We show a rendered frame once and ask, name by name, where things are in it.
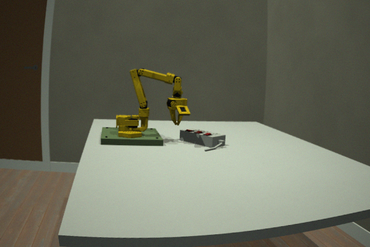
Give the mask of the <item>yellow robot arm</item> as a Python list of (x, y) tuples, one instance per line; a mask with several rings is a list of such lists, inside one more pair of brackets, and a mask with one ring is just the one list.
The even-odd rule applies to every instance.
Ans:
[[(129, 115), (119, 115), (117, 117), (117, 125), (119, 126), (119, 137), (138, 138), (142, 137), (141, 131), (145, 131), (147, 129), (147, 117), (149, 116), (149, 108), (146, 107), (147, 99), (140, 81), (140, 76), (160, 80), (168, 84), (175, 83), (173, 88), (173, 97), (180, 98), (183, 94), (181, 87), (182, 79), (180, 77), (175, 76), (174, 74), (170, 75), (170, 73), (167, 73), (167, 75), (165, 76), (164, 74), (161, 73), (153, 71), (151, 72), (149, 70), (146, 71), (146, 69), (143, 68), (139, 70), (136, 69), (131, 70), (130, 74), (140, 104), (139, 115), (132, 115), (132, 118)], [(141, 119), (141, 127), (138, 127), (139, 126), (138, 119)]]

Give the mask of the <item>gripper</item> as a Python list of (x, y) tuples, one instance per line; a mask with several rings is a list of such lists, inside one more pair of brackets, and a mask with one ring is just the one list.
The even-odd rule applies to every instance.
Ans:
[[(171, 119), (175, 125), (179, 125), (183, 116), (189, 116), (191, 113), (187, 107), (187, 99), (180, 97), (168, 98), (167, 107), (171, 114)], [(178, 120), (176, 122), (175, 110), (178, 111)]]

